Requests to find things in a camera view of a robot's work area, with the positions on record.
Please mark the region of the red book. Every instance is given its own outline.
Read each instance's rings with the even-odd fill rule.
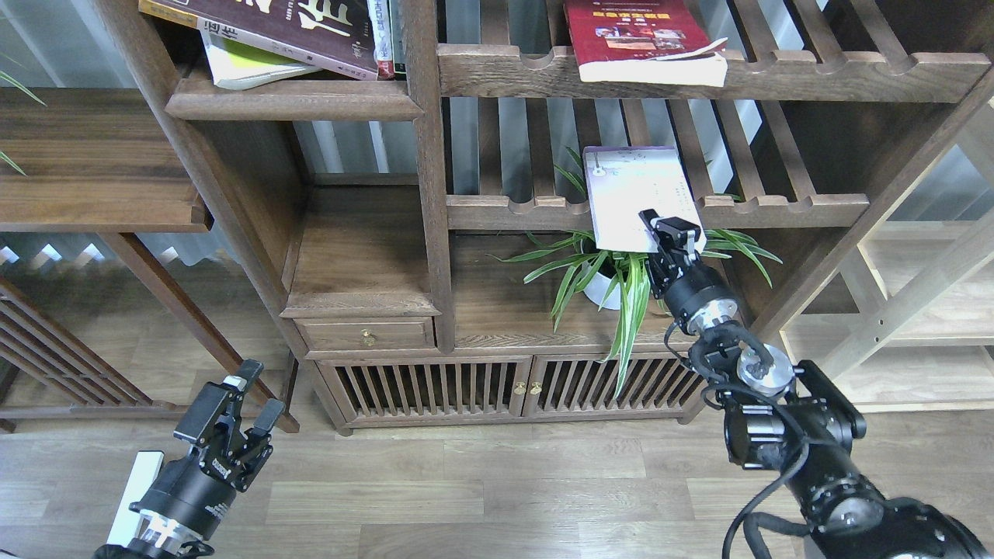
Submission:
[[[566,0],[584,82],[721,87],[727,39],[712,41],[683,0]]]

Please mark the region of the paperback book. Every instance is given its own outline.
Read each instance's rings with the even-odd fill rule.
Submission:
[[[721,87],[728,39],[712,41],[683,0],[566,0],[584,82]]]
[[[376,42],[374,56],[380,69],[380,78],[392,80],[394,78],[394,40],[391,37],[390,28],[390,2],[388,0],[366,0],[366,4],[369,7],[370,22],[373,24],[373,38]]]
[[[225,90],[247,90],[320,69],[284,56],[201,31],[214,85]]]
[[[364,0],[139,0],[143,13],[356,80],[375,80]]]

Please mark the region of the book stack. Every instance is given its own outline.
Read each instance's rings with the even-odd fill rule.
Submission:
[[[243,90],[320,69],[355,80],[392,79],[399,29],[391,27],[391,10],[397,14],[398,3],[139,0],[138,9],[199,29],[215,85]]]

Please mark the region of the floor plank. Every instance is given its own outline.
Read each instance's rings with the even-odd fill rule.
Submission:
[[[715,559],[721,557],[724,521],[581,522],[582,559]],[[792,558],[793,542],[766,538],[773,557]],[[743,542],[734,558],[751,557]]]
[[[645,477],[634,439],[446,441],[447,479]]]
[[[691,520],[683,479],[494,479],[483,482],[488,520]]]
[[[267,524],[443,523],[483,517],[480,481],[276,481]]]
[[[361,559],[451,557],[580,559],[575,523],[453,523],[363,526]]]

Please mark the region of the cabinet door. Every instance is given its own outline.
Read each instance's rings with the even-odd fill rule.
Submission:
[[[530,356],[318,361],[351,427],[521,417]]]
[[[617,360],[600,355],[541,355],[528,379],[524,417],[679,418],[700,410],[705,383],[668,353],[635,353],[615,398]]]

